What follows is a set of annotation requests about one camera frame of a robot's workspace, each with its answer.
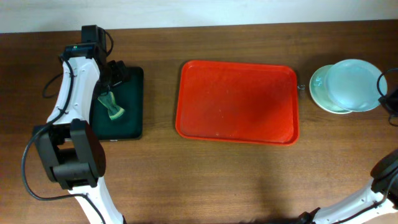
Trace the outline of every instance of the red tray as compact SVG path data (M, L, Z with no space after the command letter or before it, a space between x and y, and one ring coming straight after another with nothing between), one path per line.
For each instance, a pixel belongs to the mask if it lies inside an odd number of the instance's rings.
M292 145L299 138L296 74L281 65L189 61L175 128L189 139Z

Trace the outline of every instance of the wooden tabletop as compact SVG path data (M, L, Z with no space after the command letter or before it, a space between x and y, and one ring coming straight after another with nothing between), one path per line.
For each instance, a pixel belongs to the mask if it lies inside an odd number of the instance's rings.
M144 69L141 140L104 142L106 185L128 223L238 223L296 217L363 187L373 166L397 149L398 128L381 107L331 114L311 99L314 71L347 58L398 67L398 21L109 30L110 60ZM0 34L0 223L88 223L75 199L40 202L21 181L32 127L56 99L45 83L57 55L80 32ZM288 147L194 141L175 128L180 69L192 59L287 65L298 76L300 138ZM57 91L60 82L49 91ZM35 147L27 178L43 196L65 194L45 175ZM398 214L369 223L396 223Z

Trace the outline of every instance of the white wall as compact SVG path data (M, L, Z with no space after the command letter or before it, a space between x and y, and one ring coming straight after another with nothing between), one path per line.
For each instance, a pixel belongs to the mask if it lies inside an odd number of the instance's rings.
M0 0L0 32L398 19L398 0Z

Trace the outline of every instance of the light green plate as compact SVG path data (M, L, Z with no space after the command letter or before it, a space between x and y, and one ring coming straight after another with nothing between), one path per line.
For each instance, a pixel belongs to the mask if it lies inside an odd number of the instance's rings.
M319 68L311 77L310 80L310 93L314 102L322 109L327 112L335 113L335 114L346 114L352 111L343 109L337 106L332 100L329 98L328 93L325 88L325 76L328 70L333 65L325 65L322 68Z

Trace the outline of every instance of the dark green tray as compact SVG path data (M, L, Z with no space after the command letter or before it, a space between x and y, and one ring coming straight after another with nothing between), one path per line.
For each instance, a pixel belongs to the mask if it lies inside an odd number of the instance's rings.
M120 118L111 121L108 110L97 99L93 101L90 124L99 140L141 138L144 71L140 67L128 70L130 81L111 90L116 103L125 110Z

